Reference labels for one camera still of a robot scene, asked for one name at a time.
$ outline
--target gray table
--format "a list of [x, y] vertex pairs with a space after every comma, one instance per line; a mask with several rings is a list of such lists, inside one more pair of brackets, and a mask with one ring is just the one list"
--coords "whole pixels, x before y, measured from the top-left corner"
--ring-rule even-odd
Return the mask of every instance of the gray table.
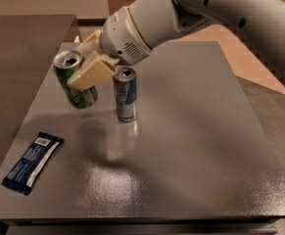
[[[285, 174], [218, 44], [167, 43], [135, 68], [130, 123], [110, 81], [76, 110], [48, 71], [0, 168], [0, 219], [285, 217]], [[1, 182], [39, 131], [66, 141], [26, 197]]]
[[0, 16], [0, 165], [56, 52], [78, 34], [74, 15]]

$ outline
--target white label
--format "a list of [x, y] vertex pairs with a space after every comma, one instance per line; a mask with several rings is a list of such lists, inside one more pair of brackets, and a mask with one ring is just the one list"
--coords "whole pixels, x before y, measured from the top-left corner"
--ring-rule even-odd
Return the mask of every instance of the white label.
[[42, 146], [47, 146], [50, 142], [51, 140], [40, 138], [40, 137], [34, 141], [35, 144], [42, 145]]

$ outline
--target can lid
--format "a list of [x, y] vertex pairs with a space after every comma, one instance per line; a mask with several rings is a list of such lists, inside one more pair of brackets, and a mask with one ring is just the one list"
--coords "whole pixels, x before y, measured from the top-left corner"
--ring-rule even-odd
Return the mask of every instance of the can lid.
[[80, 64], [82, 56], [78, 51], [63, 51], [54, 58], [54, 66], [58, 69], [68, 70]]
[[136, 77], [135, 70], [129, 67], [121, 67], [116, 71], [114, 80], [118, 82], [132, 81]]

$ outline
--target can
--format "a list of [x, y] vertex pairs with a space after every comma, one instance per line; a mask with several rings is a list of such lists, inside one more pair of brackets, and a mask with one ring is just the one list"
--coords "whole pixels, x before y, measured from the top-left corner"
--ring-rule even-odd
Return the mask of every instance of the can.
[[66, 50], [59, 53], [53, 62], [55, 75], [60, 81], [71, 105], [77, 109], [93, 106], [98, 97], [95, 86], [79, 91], [67, 85], [70, 77], [81, 68], [82, 63], [82, 55], [75, 50]]
[[134, 69], [119, 68], [113, 81], [118, 118], [122, 121], [136, 119], [136, 73]]

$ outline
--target floor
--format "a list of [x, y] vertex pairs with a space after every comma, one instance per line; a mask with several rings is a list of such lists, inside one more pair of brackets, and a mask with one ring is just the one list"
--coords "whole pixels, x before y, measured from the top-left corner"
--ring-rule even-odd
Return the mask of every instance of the floor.
[[[97, 28], [82, 27], [82, 39]], [[223, 26], [211, 25], [182, 40], [218, 41], [285, 170], [285, 87]], [[285, 219], [275, 224], [278, 235], [285, 235]]]

